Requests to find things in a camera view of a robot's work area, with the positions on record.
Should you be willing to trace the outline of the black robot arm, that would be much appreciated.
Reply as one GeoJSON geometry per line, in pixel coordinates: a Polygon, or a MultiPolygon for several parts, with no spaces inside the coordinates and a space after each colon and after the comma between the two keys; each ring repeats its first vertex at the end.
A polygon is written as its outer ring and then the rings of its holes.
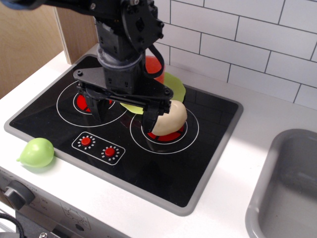
{"type": "Polygon", "coordinates": [[[14,10],[42,5],[70,9],[95,20],[100,66],[79,69],[73,77],[93,117],[103,121],[108,102],[143,109],[142,127],[151,132],[159,116],[168,113],[173,91],[157,81],[164,59],[154,44],[163,37],[164,23],[152,0],[5,0],[14,10]]]}

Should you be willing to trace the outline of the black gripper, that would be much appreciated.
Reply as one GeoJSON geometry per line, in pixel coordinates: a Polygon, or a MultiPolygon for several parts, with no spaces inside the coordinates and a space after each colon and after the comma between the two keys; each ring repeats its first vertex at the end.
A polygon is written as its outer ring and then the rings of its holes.
{"type": "Polygon", "coordinates": [[[99,60],[99,67],[81,68],[73,73],[78,81],[77,91],[82,95],[95,120],[103,122],[109,101],[143,108],[143,132],[152,132],[159,116],[168,114],[173,91],[148,76],[158,77],[164,70],[164,62],[159,59],[161,70],[148,74],[144,55],[111,65],[99,60]]]}

